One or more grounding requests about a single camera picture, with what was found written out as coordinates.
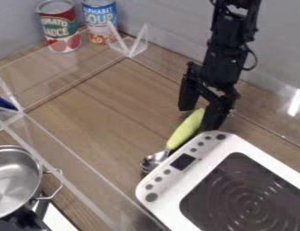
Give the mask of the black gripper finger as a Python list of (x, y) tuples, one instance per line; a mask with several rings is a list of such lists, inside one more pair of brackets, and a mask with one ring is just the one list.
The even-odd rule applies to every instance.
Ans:
[(195, 81), (188, 78), (183, 78), (179, 109), (181, 111), (193, 110), (196, 107), (199, 98), (200, 98), (200, 93), (199, 93), (199, 88), (196, 86)]
[(209, 99), (203, 119), (201, 129), (204, 131), (219, 130), (227, 118), (235, 113), (236, 98), (217, 97)]

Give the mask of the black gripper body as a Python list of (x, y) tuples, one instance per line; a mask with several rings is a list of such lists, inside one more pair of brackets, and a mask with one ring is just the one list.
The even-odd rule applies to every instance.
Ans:
[(240, 79), (243, 51), (236, 48), (208, 44), (203, 64), (188, 62), (184, 78), (195, 81), (200, 97), (208, 103), (217, 97), (240, 98), (235, 85)]

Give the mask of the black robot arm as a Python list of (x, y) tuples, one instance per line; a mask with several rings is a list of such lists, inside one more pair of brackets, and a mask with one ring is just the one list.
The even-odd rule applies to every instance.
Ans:
[(241, 98), (235, 85), (243, 71), (257, 65), (257, 56), (248, 43), (256, 38), (261, 0), (209, 0), (215, 6), (212, 36), (207, 43), (203, 64), (188, 63), (181, 79), (179, 109), (193, 110), (197, 100), (208, 101), (200, 129), (219, 130), (235, 112)]

